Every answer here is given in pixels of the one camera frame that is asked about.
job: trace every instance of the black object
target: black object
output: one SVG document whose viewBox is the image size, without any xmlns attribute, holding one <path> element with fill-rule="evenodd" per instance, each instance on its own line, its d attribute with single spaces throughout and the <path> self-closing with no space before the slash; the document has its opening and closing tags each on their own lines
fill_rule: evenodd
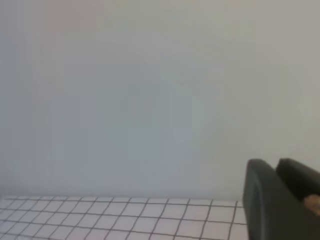
<svg viewBox="0 0 320 240">
<path fill-rule="evenodd" d="M 248 162 L 243 194 L 249 240 L 320 240 L 320 217 L 303 199 L 320 195 L 320 173 L 292 159 L 276 170 L 265 161 Z"/>
</svg>

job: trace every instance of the skin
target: skin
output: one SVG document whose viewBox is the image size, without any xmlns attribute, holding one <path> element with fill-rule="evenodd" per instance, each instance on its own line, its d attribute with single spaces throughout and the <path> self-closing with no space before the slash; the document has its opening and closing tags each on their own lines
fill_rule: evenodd
<svg viewBox="0 0 320 240">
<path fill-rule="evenodd" d="M 320 196 L 316 194 L 309 195 L 303 200 L 304 206 L 314 214 L 320 216 Z"/>
</svg>

